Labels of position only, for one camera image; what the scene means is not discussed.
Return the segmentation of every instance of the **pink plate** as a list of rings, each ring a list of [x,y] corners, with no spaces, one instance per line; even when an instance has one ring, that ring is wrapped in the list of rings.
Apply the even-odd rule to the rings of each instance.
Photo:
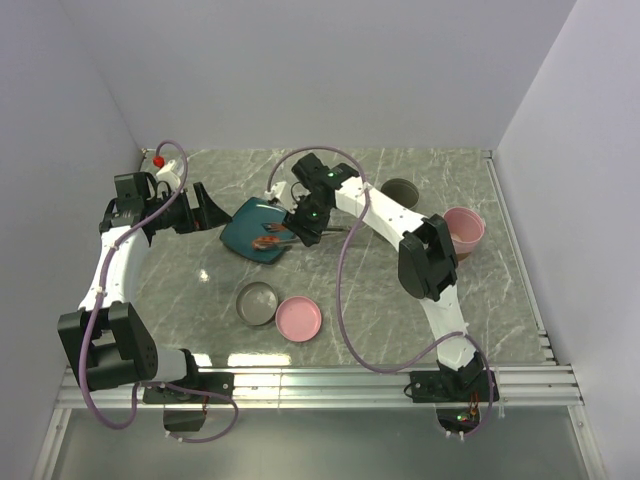
[[[276,311],[276,326],[287,340],[306,342],[316,336],[322,324],[318,306],[307,297],[287,298]]]

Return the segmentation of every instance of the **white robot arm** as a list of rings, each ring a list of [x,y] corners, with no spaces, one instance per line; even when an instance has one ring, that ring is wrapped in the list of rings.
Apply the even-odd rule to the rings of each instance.
[[[320,238],[316,234],[326,228],[325,222],[328,223],[327,206],[358,217],[365,207],[363,190],[365,188],[369,192],[370,206],[363,221],[382,235],[399,252],[400,262],[402,262],[403,252],[404,258],[408,258],[406,255],[407,241],[413,241],[415,247],[417,237],[413,233],[424,230],[425,223],[431,220],[402,207],[371,185],[363,185],[357,172],[345,164],[340,164],[335,169],[329,170],[321,164],[315,155],[309,154],[298,161],[293,171],[302,185],[311,192],[308,196],[296,204],[290,198],[290,189],[286,182],[274,184],[272,189],[266,192],[266,196],[285,208],[293,206],[290,208],[293,211],[287,215],[283,223],[294,231],[305,242],[305,245],[316,243],[316,240]],[[448,238],[437,238],[436,236],[433,241],[434,245],[432,245],[436,247],[435,243],[441,242],[445,247],[445,251],[440,249],[439,252],[434,252],[434,257],[441,257],[436,259],[439,263],[435,265],[431,262],[432,268],[441,272],[441,276],[436,277],[436,282],[440,283],[441,287],[437,291],[431,285],[432,291],[418,288],[416,292],[416,283],[420,283],[423,279],[415,279],[416,281],[413,282],[409,277],[414,274],[419,276],[419,269],[412,271],[411,266],[405,262],[405,265],[399,265],[398,270],[400,281],[405,289],[413,296],[418,297],[435,338],[452,332],[467,332],[458,302],[454,272],[457,261],[448,230],[446,230],[446,235],[441,235],[441,237],[444,236]],[[421,260],[419,256],[423,253],[426,258],[426,251],[430,247],[428,243],[423,243],[427,242],[423,240],[419,248],[415,250],[418,260]],[[440,344],[437,353],[438,362],[454,372],[465,369],[476,360],[475,348],[463,337],[452,338]]]
[[[91,287],[78,310],[62,315],[58,321],[58,334],[76,378],[82,340],[95,306],[96,293],[101,288],[100,275],[107,254],[116,239],[167,202],[171,190],[180,183],[181,173],[179,163],[172,161],[155,177],[145,172],[115,177],[117,197],[107,206],[100,223],[102,249]],[[169,190],[162,195],[158,192],[160,182],[165,182]],[[231,221],[231,217],[209,198],[201,183],[195,183],[193,189],[198,201],[196,208],[190,207],[185,191],[179,193],[160,216],[133,232],[113,254],[104,283],[104,301],[88,351],[90,390],[141,381],[173,382],[197,376],[191,353],[156,346],[132,305],[140,268],[156,231],[173,228],[176,233],[185,234],[216,228]],[[113,334],[113,341],[105,342],[103,338],[94,343],[105,332]]]

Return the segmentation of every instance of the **red cap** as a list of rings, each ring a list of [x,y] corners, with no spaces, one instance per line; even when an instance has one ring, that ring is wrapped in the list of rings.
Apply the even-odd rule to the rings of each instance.
[[[153,164],[158,168],[164,167],[164,158],[160,155],[158,155],[157,157],[153,157]]]

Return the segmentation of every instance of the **pink bowl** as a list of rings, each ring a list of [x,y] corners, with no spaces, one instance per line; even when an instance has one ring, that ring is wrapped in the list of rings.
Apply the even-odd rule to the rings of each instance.
[[[276,311],[276,326],[284,338],[306,342],[316,336],[322,324],[318,305],[307,297],[287,298]]]
[[[484,235],[482,217],[469,208],[453,207],[444,213],[443,218],[449,227],[456,253],[471,253]]]

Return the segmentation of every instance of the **white wall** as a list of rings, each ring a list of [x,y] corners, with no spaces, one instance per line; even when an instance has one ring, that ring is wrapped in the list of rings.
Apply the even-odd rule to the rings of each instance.
[[[640,478],[640,3],[578,0],[498,148],[552,342],[613,479]]]
[[[57,2],[0,8],[0,465],[31,474],[86,293],[112,177],[139,151]]]
[[[138,144],[495,148],[575,0],[62,0]]]

